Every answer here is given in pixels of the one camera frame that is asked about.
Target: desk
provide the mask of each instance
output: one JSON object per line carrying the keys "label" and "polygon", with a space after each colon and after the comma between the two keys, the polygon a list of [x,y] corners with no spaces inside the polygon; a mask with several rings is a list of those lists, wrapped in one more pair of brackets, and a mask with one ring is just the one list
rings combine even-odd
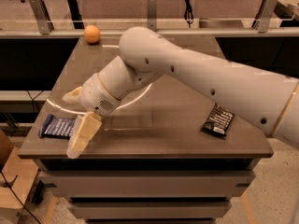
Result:
{"label": "desk", "polygon": [[298,4],[299,0],[278,0],[278,7],[276,10],[276,13],[280,14],[281,9],[283,9],[283,12],[288,14],[290,18],[294,16],[294,19],[296,21],[299,21],[299,9],[291,9],[288,7],[288,4]]}
{"label": "desk", "polygon": [[[211,35],[165,37],[184,48],[222,57]],[[119,52],[119,38],[103,35],[96,45],[81,38],[50,100],[79,111],[62,102],[62,95],[109,63]],[[127,100],[136,96],[132,93]],[[137,102],[113,112],[84,153],[69,160],[67,141],[37,137],[49,113],[74,117],[47,101],[19,155],[34,159],[46,187],[65,197],[72,204],[70,211],[86,222],[211,224],[229,210],[231,197],[249,186],[258,160],[273,154],[264,134],[238,116],[223,139],[202,133],[213,105],[163,76]]]}

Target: robotic hand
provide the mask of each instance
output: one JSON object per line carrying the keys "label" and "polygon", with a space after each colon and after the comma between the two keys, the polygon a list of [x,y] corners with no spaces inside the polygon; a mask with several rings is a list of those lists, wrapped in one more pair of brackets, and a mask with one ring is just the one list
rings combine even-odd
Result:
{"label": "robotic hand", "polygon": [[120,56],[64,96],[89,111],[74,127],[67,155],[76,158],[129,92],[161,75],[175,77],[270,136],[299,143],[298,79],[183,49],[147,28],[127,30]]}

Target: concrete floor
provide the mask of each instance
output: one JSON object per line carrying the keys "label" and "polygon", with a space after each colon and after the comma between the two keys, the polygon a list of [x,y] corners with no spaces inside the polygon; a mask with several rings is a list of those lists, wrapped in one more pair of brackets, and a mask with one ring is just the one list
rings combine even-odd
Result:
{"label": "concrete floor", "polygon": [[[44,1],[56,28],[73,29],[66,0]],[[115,21],[111,20],[126,20],[132,25],[134,18],[142,20],[146,17],[146,0],[133,0],[133,3],[129,2],[130,0],[118,0],[118,4],[121,4],[119,7],[115,7],[115,3],[107,3],[113,0],[88,0],[91,4],[86,1],[78,0],[83,19],[86,22],[95,22],[98,18],[105,18],[106,21],[102,24],[108,28],[116,27]],[[95,9],[93,3],[98,3],[96,7],[101,9]],[[261,0],[192,0],[196,18],[253,18],[260,3]],[[159,11],[159,18],[174,19],[178,27],[188,28],[182,19],[185,6],[183,0],[161,0],[159,5],[165,8]],[[22,4],[20,0],[0,0],[0,7],[0,28],[3,30],[37,29],[27,1]],[[124,13],[121,7],[130,12]],[[21,143],[21,138],[18,137],[11,137],[11,140]],[[269,142],[275,152],[274,156],[259,162],[254,169],[255,180],[242,197],[231,200],[231,210],[224,218],[217,219],[217,224],[299,223],[292,222],[295,204],[299,198],[299,147],[286,145],[276,139],[269,139]],[[44,224],[84,223],[68,212],[65,199],[53,197],[48,189],[44,192],[44,201],[41,204],[28,202],[26,206]],[[19,223],[32,224],[35,221],[24,211]]]}

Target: white robotic arm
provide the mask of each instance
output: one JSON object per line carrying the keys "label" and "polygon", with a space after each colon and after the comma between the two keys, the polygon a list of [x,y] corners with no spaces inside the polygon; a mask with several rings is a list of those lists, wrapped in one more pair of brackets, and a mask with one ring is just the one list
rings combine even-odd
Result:
{"label": "white robotic arm", "polygon": [[[127,30],[120,40],[120,57],[64,100],[75,100],[93,115],[104,117],[129,92],[143,88],[162,74],[177,78],[266,134],[299,143],[296,78],[183,49],[142,27]],[[76,145],[71,139],[72,147]]]}

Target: brown tabletop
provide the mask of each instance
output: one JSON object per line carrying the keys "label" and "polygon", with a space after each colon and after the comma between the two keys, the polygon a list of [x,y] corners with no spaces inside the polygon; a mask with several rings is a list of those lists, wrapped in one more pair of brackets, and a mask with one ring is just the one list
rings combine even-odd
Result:
{"label": "brown tabletop", "polygon": [[[89,45],[81,38],[52,89],[19,155],[22,158],[66,158],[67,140],[39,138],[46,116],[75,117],[63,109],[84,111],[68,105],[62,96],[99,72],[118,55],[119,36],[105,35]],[[211,35],[168,35],[170,41],[222,57]],[[143,91],[130,94],[125,103]],[[163,76],[132,105],[114,111],[80,157],[85,158],[268,158],[272,149],[260,130],[235,116],[224,138],[201,132],[214,103],[172,77]]]}

